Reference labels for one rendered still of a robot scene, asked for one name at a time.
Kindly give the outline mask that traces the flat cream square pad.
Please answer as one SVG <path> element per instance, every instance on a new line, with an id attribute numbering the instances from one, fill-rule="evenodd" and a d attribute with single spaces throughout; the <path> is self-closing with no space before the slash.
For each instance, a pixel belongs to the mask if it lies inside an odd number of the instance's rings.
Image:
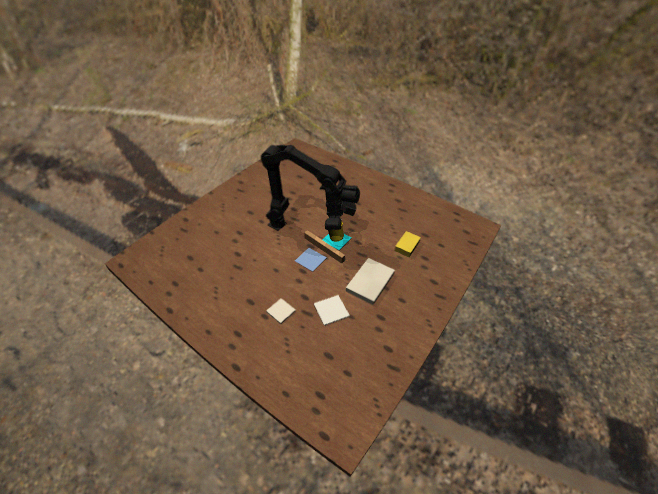
<path id="1" fill-rule="evenodd" d="M 292 313 L 295 312 L 295 309 L 280 299 L 266 310 L 266 312 L 282 324 Z"/>

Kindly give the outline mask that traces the white flat square pad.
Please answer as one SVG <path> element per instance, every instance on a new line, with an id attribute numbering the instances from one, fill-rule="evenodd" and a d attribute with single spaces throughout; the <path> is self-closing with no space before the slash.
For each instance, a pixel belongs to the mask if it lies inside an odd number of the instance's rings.
<path id="1" fill-rule="evenodd" d="M 314 307 L 324 326 L 350 316 L 338 295 L 314 303 Z"/>

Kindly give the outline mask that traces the yellow cup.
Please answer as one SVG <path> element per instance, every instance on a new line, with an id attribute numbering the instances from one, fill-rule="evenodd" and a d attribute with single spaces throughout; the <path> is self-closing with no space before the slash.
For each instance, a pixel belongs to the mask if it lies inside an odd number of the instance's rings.
<path id="1" fill-rule="evenodd" d="M 341 229 L 340 230 L 328 230 L 329 237 L 332 241 L 338 242 L 341 241 L 344 237 L 344 232 L 343 232 L 343 222 L 341 222 Z"/>

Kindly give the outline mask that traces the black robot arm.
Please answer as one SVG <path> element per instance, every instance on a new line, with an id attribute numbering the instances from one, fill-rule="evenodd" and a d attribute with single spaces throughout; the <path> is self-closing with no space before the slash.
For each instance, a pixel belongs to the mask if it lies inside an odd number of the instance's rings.
<path id="1" fill-rule="evenodd" d="M 269 219 L 269 227 L 280 230 L 287 222 L 284 221 L 283 213 L 289 206 L 288 197 L 282 193 L 282 181 L 280 175 L 280 161 L 290 159 L 298 166 L 313 174 L 318 182 L 322 183 L 320 189 L 325 190 L 328 202 L 337 202 L 341 198 L 340 215 L 349 214 L 354 216 L 356 204 L 360 198 L 360 190 L 357 185 L 346 185 L 347 182 L 339 170 L 323 165 L 306 154 L 301 153 L 293 145 L 269 145 L 261 155 L 263 167 L 268 171 L 268 177 L 272 193 L 271 209 L 266 214 Z M 338 185 L 336 183 L 339 181 Z"/>

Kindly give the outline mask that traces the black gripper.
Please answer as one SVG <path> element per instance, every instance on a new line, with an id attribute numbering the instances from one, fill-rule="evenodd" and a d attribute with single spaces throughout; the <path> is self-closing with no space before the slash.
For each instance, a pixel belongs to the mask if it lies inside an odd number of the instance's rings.
<path id="1" fill-rule="evenodd" d="M 342 218 L 340 218 L 342 216 L 340 215 L 341 198 L 337 202 L 328 202 L 326 200 L 326 206 L 327 206 L 327 215 L 329 216 L 329 218 L 327 218 L 325 221 L 325 229 L 340 230 L 341 222 L 342 222 Z"/>

